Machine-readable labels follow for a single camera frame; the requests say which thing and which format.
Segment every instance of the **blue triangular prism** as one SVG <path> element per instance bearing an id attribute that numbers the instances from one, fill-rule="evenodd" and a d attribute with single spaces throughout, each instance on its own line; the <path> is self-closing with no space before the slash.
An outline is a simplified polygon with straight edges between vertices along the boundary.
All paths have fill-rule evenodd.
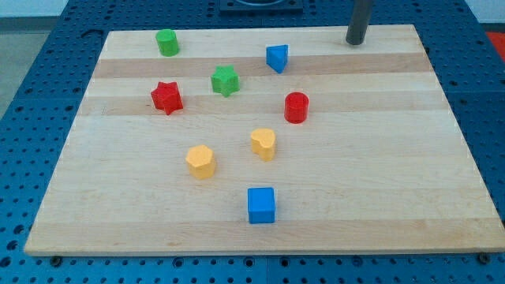
<path id="1" fill-rule="evenodd" d="M 267 64 L 279 74 L 286 68 L 287 51 L 287 44 L 267 47 Z"/>

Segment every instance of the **toy block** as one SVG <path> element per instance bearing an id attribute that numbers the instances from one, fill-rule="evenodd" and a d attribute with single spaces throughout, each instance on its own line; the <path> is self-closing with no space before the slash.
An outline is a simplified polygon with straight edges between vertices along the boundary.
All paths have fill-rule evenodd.
<path id="1" fill-rule="evenodd" d="M 232 65 L 217 66 L 211 77 L 212 91 L 223 94 L 225 98 L 240 90 L 238 74 Z"/>
<path id="2" fill-rule="evenodd" d="M 267 65 L 269 65 L 277 73 L 282 73 L 287 64 L 287 51 L 287 44 L 267 47 Z"/>
<path id="3" fill-rule="evenodd" d="M 284 118 L 290 123 L 302 123 L 309 112 L 309 97 L 301 92 L 292 92 L 285 99 Z"/>
<path id="4" fill-rule="evenodd" d="M 247 190 L 249 223 L 275 222 L 275 194 L 273 188 L 251 188 Z"/>
<path id="5" fill-rule="evenodd" d="M 166 115 L 170 115 L 174 110 L 181 110 L 183 108 L 177 82 L 158 82 L 158 87 L 151 92 L 151 97 L 155 108 L 165 110 Z"/>
<path id="6" fill-rule="evenodd" d="M 179 44 L 175 32 L 171 29 L 163 29 L 156 33 L 159 53 L 163 56 L 174 56 L 179 52 Z"/>
<path id="7" fill-rule="evenodd" d="M 205 179 L 214 175 L 216 167 L 214 152 L 205 145 L 190 148 L 186 156 L 186 163 L 189 172 L 195 178 Z"/>
<path id="8" fill-rule="evenodd" d="M 251 150 L 265 161 L 271 161 L 275 155 L 275 132 L 272 129 L 256 129 L 251 132 Z"/>

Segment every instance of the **red cylinder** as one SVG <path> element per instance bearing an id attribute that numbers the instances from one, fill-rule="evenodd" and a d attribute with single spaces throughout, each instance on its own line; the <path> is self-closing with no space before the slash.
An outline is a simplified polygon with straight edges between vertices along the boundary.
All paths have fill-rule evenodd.
<path id="1" fill-rule="evenodd" d="M 284 118 L 290 123 L 302 123 L 309 112 L 309 97 L 301 92 L 292 92 L 284 101 Z"/>

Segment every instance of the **red star block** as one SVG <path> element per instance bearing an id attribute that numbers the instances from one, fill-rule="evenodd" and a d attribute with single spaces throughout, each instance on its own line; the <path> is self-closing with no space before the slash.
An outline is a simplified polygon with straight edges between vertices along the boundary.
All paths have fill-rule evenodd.
<path id="1" fill-rule="evenodd" d="M 158 87 L 151 92 L 151 97 L 155 108 L 165 110 L 166 115 L 174 110 L 181 110 L 183 107 L 177 82 L 158 82 Z"/>

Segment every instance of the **green cylinder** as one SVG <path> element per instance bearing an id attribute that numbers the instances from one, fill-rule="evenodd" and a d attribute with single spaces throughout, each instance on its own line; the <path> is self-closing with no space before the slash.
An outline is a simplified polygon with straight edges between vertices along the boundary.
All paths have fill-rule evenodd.
<path id="1" fill-rule="evenodd" d="M 174 56 L 179 52 L 177 36 L 171 29 L 163 29 L 156 33 L 156 42 L 158 42 L 159 53 L 163 56 Z"/>

